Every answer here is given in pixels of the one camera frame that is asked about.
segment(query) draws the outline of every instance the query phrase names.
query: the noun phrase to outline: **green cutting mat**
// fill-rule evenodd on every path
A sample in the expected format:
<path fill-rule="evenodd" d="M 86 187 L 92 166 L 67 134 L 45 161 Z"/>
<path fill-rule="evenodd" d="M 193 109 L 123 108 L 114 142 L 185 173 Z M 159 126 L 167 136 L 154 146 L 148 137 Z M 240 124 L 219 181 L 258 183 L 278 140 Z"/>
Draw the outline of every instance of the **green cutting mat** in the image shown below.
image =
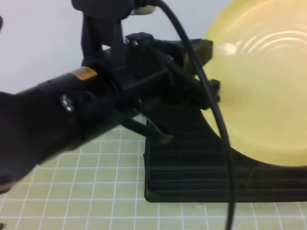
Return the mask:
<path fill-rule="evenodd" d="M 65 152 L 0 196 L 0 223 L 5 230 L 223 230 L 226 204 L 146 202 L 144 147 L 143 137 L 118 127 Z M 307 202 L 238 204 L 234 229 L 307 230 L 306 217 Z"/>

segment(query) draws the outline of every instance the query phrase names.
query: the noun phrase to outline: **orange label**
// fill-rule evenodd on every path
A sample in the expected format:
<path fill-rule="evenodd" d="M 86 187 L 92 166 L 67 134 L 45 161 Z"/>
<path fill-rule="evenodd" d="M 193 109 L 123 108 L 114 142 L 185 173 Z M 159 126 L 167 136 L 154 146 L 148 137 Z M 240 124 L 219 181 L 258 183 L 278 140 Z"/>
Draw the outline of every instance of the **orange label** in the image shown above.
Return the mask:
<path fill-rule="evenodd" d="M 95 77 L 97 75 L 97 72 L 89 67 L 83 66 L 72 72 L 72 74 L 75 75 L 80 80 L 84 81 L 92 77 Z"/>

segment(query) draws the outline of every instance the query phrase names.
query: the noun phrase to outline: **black cable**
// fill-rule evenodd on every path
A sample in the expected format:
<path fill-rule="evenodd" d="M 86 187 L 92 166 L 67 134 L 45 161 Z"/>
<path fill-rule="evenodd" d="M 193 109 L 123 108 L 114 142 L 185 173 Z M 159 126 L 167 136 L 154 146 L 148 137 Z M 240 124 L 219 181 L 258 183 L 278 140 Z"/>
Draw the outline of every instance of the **black cable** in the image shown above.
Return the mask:
<path fill-rule="evenodd" d="M 228 213 L 227 213 L 227 222 L 226 222 L 226 230 L 231 230 L 234 214 L 235 214 L 235 206 L 236 206 L 236 197 L 235 197 L 235 181 L 234 181 L 234 158 L 233 154 L 230 148 L 230 142 L 226 130 L 226 126 L 222 117 L 222 113 L 220 111 L 220 108 L 217 104 L 217 100 L 211 90 L 211 87 L 209 85 L 209 81 L 206 77 L 206 74 L 202 68 L 202 65 L 197 57 L 197 54 L 195 50 L 193 49 L 193 46 L 183 29 L 180 21 L 175 16 L 173 11 L 169 8 L 169 6 L 163 2 L 162 0 L 145 0 L 146 4 L 158 6 L 161 8 L 161 10 L 167 15 L 171 23 L 173 24 L 174 28 L 176 29 L 179 37 L 182 40 L 182 44 L 188 53 L 195 70 L 202 82 L 202 85 L 205 89 L 206 96 L 209 100 L 210 107 L 212 109 L 212 112 L 214 114 L 217 126 L 219 128 L 219 132 L 221 135 L 222 143 L 223 143 L 223 153 L 225 156 L 225 161 L 227 165 L 227 172 L 228 172 L 228 187 L 229 187 L 229 203 L 228 203 Z"/>

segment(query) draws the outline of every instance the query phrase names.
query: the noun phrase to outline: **ribbed base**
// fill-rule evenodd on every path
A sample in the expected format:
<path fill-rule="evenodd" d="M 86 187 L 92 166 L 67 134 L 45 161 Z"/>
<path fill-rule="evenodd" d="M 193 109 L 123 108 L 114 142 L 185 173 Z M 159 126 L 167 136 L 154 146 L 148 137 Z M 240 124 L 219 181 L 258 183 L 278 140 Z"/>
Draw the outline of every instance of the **ribbed base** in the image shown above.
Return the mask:
<path fill-rule="evenodd" d="M 149 202 L 227 202 L 227 179 L 219 138 L 198 109 L 155 111 L 175 139 L 146 140 L 145 198 Z M 237 202 L 307 201 L 307 168 L 254 161 L 236 151 Z"/>

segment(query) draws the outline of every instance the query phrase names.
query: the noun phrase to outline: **white background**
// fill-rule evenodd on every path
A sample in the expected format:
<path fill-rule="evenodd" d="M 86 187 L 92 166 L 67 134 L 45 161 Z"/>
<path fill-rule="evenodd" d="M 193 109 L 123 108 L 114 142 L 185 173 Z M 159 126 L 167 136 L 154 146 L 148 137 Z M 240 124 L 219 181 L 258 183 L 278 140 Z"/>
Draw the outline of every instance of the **white background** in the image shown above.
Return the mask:
<path fill-rule="evenodd" d="M 190 38 L 203 38 L 231 0 L 166 0 Z M 82 14 L 71 0 L 0 0 L 0 91 L 19 92 L 80 66 Z M 124 34 L 147 32 L 159 39 L 178 36 L 160 10 L 130 16 Z"/>

